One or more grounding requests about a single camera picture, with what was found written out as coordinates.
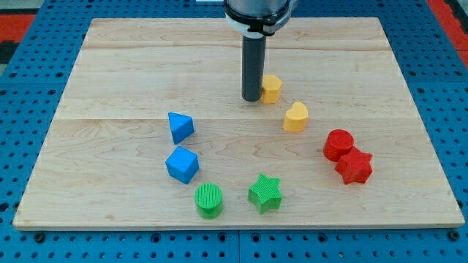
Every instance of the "yellow block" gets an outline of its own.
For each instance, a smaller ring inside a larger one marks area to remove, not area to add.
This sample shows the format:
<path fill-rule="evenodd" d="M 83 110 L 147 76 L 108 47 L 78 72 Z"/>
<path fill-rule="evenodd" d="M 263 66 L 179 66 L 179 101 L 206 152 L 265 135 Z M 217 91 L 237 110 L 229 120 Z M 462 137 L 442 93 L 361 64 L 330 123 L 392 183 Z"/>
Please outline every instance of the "yellow block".
<path fill-rule="evenodd" d="M 286 132 L 302 132 L 306 128 L 309 112 L 302 102 L 294 102 L 286 112 L 283 129 Z"/>
<path fill-rule="evenodd" d="M 283 82 L 275 75 L 263 76 L 262 96 L 260 100 L 265 104 L 276 103 L 281 94 L 281 86 Z"/>

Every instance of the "3d printed block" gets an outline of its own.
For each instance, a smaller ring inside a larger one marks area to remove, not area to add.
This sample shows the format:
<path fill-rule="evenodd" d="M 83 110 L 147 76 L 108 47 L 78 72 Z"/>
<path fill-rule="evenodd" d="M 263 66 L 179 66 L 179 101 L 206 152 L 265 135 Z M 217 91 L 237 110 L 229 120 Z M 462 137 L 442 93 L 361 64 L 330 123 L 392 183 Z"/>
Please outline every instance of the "3d printed block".
<path fill-rule="evenodd" d="M 283 196 L 279 191 L 279 178 L 268 178 L 264 174 L 258 175 L 258 180 L 249 188 L 247 199 L 263 214 L 269 209 L 279 209 Z"/>
<path fill-rule="evenodd" d="M 286 132 L 302 132 L 306 128 L 309 112 L 302 102 L 294 102 L 292 108 L 286 112 L 283 129 Z"/>
<path fill-rule="evenodd" d="M 260 100 L 265 104 L 276 103 L 281 94 L 283 82 L 275 75 L 263 76 L 262 96 Z"/>
<path fill-rule="evenodd" d="M 166 167 L 170 176 L 187 184 L 199 169 L 197 154 L 178 146 L 167 158 Z"/>
<path fill-rule="evenodd" d="M 170 133 L 174 144 L 178 144 L 194 133 L 192 117 L 178 113 L 169 113 Z"/>
<path fill-rule="evenodd" d="M 205 219 L 218 217 L 222 212 L 222 192 L 214 183 L 204 183 L 195 191 L 198 214 Z"/>
<path fill-rule="evenodd" d="M 349 153 L 339 158 L 335 170 L 343 177 L 344 184 L 365 183 L 372 173 L 371 159 L 370 153 L 363 153 L 352 146 Z"/>
<path fill-rule="evenodd" d="M 352 135 L 345 130 L 335 129 L 330 131 L 323 147 L 323 155 L 330 161 L 337 162 L 338 159 L 348 153 L 354 145 Z"/>

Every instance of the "red cylinder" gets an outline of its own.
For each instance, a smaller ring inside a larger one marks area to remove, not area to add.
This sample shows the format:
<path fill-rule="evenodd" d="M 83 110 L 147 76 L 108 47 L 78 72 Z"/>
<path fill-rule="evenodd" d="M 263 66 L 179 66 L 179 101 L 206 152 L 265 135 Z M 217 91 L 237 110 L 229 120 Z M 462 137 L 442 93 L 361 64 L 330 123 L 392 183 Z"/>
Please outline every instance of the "red cylinder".
<path fill-rule="evenodd" d="M 323 147 L 323 155 L 330 160 L 337 162 L 338 159 L 348 153 L 354 145 L 352 135 L 343 129 L 330 131 Z"/>

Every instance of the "green block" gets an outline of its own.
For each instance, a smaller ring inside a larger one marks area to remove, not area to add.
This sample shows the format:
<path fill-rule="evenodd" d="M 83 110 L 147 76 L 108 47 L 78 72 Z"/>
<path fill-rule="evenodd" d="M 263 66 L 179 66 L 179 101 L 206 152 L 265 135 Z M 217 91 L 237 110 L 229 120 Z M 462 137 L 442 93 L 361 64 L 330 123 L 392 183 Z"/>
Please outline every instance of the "green block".
<path fill-rule="evenodd" d="M 222 212 L 222 192 L 214 183 L 204 183 L 195 191 L 198 214 L 205 219 L 218 217 Z"/>
<path fill-rule="evenodd" d="M 269 209 L 279 209 L 283 196 L 279 191 L 279 178 L 268 178 L 264 174 L 258 175 L 258 180 L 249 188 L 247 199 L 263 214 Z"/>

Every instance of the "red surface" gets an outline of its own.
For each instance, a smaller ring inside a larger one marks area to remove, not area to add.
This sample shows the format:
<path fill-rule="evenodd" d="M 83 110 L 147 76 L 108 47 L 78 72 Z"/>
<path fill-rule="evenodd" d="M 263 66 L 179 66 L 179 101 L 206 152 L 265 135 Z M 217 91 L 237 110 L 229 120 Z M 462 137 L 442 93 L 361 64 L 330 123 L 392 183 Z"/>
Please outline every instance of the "red surface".
<path fill-rule="evenodd" d="M 352 146 L 349 153 L 339 158 L 335 170 L 343 177 L 344 184 L 365 183 L 372 173 L 372 155 Z"/>
<path fill-rule="evenodd" d="M 338 159 L 348 153 L 354 145 L 352 135 L 343 129 L 335 129 L 330 131 L 323 146 L 323 155 L 330 161 L 338 161 Z"/>
<path fill-rule="evenodd" d="M 465 66 L 468 66 L 468 35 L 461 29 L 458 19 L 453 16 L 452 9 L 444 0 L 427 0 L 440 25 L 458 51 Z"/>
<path fill-rule="evenodd" d="M 0 42 L 21 42 L 36 15 L 0 15 Z"/>

